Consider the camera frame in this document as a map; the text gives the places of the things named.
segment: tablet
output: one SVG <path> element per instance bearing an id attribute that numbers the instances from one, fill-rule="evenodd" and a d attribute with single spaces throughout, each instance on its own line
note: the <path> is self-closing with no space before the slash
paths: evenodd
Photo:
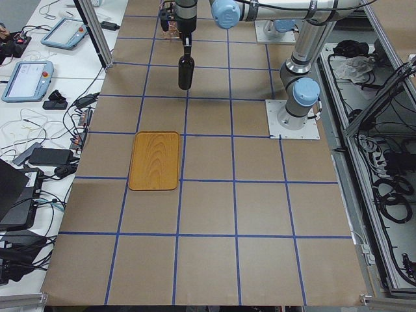
<path id="1" fill-rule="evenodd" d="M 87 34 L 83 21 L 62 18 L 40 41 L 48 47 L 72 50 Z"/>
<path id="2" fill-rule="evenodd" d="M 53 74 L 48 60 L 18 62 L 1 99 L 4 102 L 37 102 L 45 95 Z"/>

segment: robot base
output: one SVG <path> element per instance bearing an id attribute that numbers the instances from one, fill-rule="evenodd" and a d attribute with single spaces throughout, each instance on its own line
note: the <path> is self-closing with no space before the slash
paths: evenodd
<path id="1" fill-rule="evenodd" d="M 293 46 L 296 44 L 294 34 L 292 31 L 282 33 L 280 36 L 268 36 L 265 34 L 264 28 L 268 21 L 255 21 L 255 35 L 259 44 L 281 44 L 286 46 Z"/>
<path id="2" fill-rule="evenodd" d="M 315 119 L 308 119 L 305 126 L 300 130 L 289 130 L 282 126 L 278 121 L 278 112 L 282 106 L 286 105 L 286 100 L 266 100 L 268 132 L 270 138 L 297 139 L 297 140 L 319 140 L 319 132 Z M 312 109 L 308 116 L 313 116 Z"/>

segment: blue joint cap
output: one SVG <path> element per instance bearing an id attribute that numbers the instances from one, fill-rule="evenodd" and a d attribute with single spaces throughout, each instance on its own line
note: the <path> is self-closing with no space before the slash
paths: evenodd
<path id="1" fill-rule="evenodd" d="M 296 21 L 293 19 L 277 19 L 273 22 L 273 24 L 275 30 L 277 30 L 279 33 L 287 33 L 288 31 L 294 29 Z"/>
<path id="2" fill-rule="evenodd" d="M 234 0 L 215 0 L 211 7 L 215 23 L 223 29 L 230 29 L 240 21 L 240 7 Z"/>
<path id="3" fill-rule="evenodd" d="M 311 107 L 319 98 L 320 88 L 311 78 L 301 78 L 294 83 L 293 98 L 303 107 Z"/>

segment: beige tile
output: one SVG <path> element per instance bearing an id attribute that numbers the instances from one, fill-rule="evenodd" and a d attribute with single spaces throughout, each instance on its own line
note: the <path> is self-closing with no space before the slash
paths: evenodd
<path id="1" fill-rule="evenodd" d="M 229 44 L 231 68 L 268 69 L 266 46 L 264 44 Z"/>
<path id="2" fill-rule="evenodd" d="M 154 18 L 138 18 L 124 16 L 119 38 L 153 38 L 155 28 L 160 28 L 159 20 Z"/>
<path id="3" fill-rule="evenodd" d="M 228 70 L 195 68 L 189 95 L 194 98 L 229 98 Z"/>
<path id="4" fill-rule="evenodd" d="M 309 306 L 360 305 L 367 290 L 352 240 L 298 239 L 298 250 Z"/>
<path id="5" fill-rule="evenodd" d="M 330 151 L 324 138 L 282 142 L 289 181 L 337 181 Z"/>
<path id="6" fill-rule="evenodd" d="M 136 132 L 141 97 L 101 96 L 92 115 L 91 131 Z"/>
<path id="7" fill-rule="evenodd" d="M 228 31 L 229 41 L 257 42 L 254 23 L 240 22 Z"/>
<path id="8" fill-rule="evenodd" d="M 268 70 L 231 70 L 231 96 L 233 99 L 270 99 Z"/>
<path id="9" fill-rule="evenodd" d="M 238 304 L 235 239 L 180 238 L 175 303 Z"/>
<path id="10" fill-rule="evenodd" d="M 290 185 L 297 235 L 351 235 L 338 185 Z"/>
<path id="11" fill-rule="evenodd" d="M 141 96 L 147 71 L 143 65 L 115 64 L 107 71 L 101 94 Z"/>
<path id="12" fill-rule="evenodd" d="M 155 40 L 151 63 L 177 66 L 182 55 L 183 46 L 181 40 Z"/>
<path id="13" fill-rule="evenodd" d="M 184 182 L 181 233 L 234 234 L 233 183 Z"/>
<path id="14" fill-rule="evenodd" d="M 147 97 L 143 102 L 140 131 L 176 131 L 183 133 L 186 99 Z"/>
<path id="15" fill-rule="evenodd" d="M 75 179 L 61 231 L 117 232 L 124 180 Z"/>
<path id="16" fill-rule="evenodd" d="M 124 15 L 157 16 L 159 0 L 129 0 Z"/>
<path id="17" fill-rule="evenodd" d="M 233 101 L 235 135 L 269 136 L 264 101 Z"/>
<path id="18" fill-rule="evenodd" d="M 284 184 L 237 183 L 239 234 L 292 235 Z"/>
<path id="19" fill-rule="evenodd" d="M 287 99 L 286 89 L 280 79 L 279 71 L 272 71 L 272 83 L 273 83 L 273 98 L 274 99 Z"/>
<path id="20" fill-rule="evenodd" d="M 195 66 L 228 67 L 228 48 L 226 42 L 194 42 L 192 58 Z"/>
<path id="21" fill-rule="evenodd" d="M 211 5 L 209 1 L 198 1 L 198 17 L 199 18 L 213 18 L 211 14 Z"/>
<path id="22" fill-rule="evenodd" d="M 230 135 L 229 100 L 190 99 L 187 133 Z"/>
<path id="23" fill-rule="evenodd" d="M 196 30 L 192 33 L 192 38 L 194 40 L 216 40 L 226 42 L 227 31 L 218 27 L 213 19 L 199 19 L 196 22 Z"/>
<path id="24" fill-rule="evenodd" d="M 232 179 L 231 139 L 188 136 L 185 178 Z"/>
<path id="25" fill-rule="evenodd" d="M 149 71 L 147 96 L 185 97 L 187 92 L 177 84 L 177 67 L 152 66 Z"/>
<path id="26" fill-rule="evenodd" d="M 150 39 L 117 39 L 113 56 L 116 62 L 148 64 L 150 58 Z"/>
<path id="27" fill-rule="evenodd" d="M 77 176 L 127 177 L 134 137 L 89 134 Z"/>
<path id="28" fill-rule="evenodd" d="M 277 140 L 235 138 L 234 151 L 237 179 L 283 181 L 283 167 Z"/>
<path id="29" fill-rule="evenodd" d="M 270 68 L 280 70 L 281 65 L 291 57 L 293 45 L 268 44 L 268 57 L 270 59 Z"/>
<path id="30" fill-rule="evenodd" d="M 115 236 L 60 234 L 42 291 L 53 306 L 104 304 Z"/>
<path id="31" fill-rule="evenodd" d="M 239 239 L 244 306 L 302 306 L 292 239 Z"/>
<path id="32" fill-rule="evenodd" d="M 172 304 L 174 258 L 174 237 L 120 237 L 109 304 Z"/>
<path id="33" fill-rule="evenodd" d="M 128 190 L 122 231 L 176 233 L 179 188 L 161 191 Z"/>

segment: blue tablet frame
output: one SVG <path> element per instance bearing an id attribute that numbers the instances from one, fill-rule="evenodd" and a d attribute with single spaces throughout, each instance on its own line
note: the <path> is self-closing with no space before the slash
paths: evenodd
<path id="1" fill-rule="evenodd" d="M 36 90 L 34 92 L 33 96 L 16 96 L 16 97 L 10 97 L 8 94 L 10 93 L 13 84 L 16 80 L 16 77 L 20 71 L 20 66 L 24 64 L 45 64 L 43 72 L 48 73 L 46 77 L 44 77 L 42 74 L 39 78 L 38 86 L 36 87 Z M 12 72 L 12 75 L 10 76 L 10 79 L 8 80 L 8 83 L 6 85 L 6 90 L 3 92 L 3 95 L 1 96 L 1 99 L 4 102 L 39 102 L 43 96 L 46 94 L 47 88 L 49 87 L 49 84 L 51 83 L 53 74 L 53 63 L 49 60 L 43 60 L 43 61 L 21 61 L 16 64 L 14 67 L 14 70 Z"/>
<path id="2" fill-rule="evenodd" d="M 73 36 L 68 40 L 66 44 L 61 44 L 58 42 L 49 41 L 49 37 L 59 29 L 59 27 L 66 21 L 81 21 L 80 19 L 75 18 L 62 18 L 40 41 L 41 44 L 47 45 L 48 47 L 57 47 L 59 49 L 65 49 L 65 50 L 72 50 L 88 33 L 86 30 L 86 27 L 84 24 L 82 24 L 83 31 L 76 30 L 73 34 Z"/>

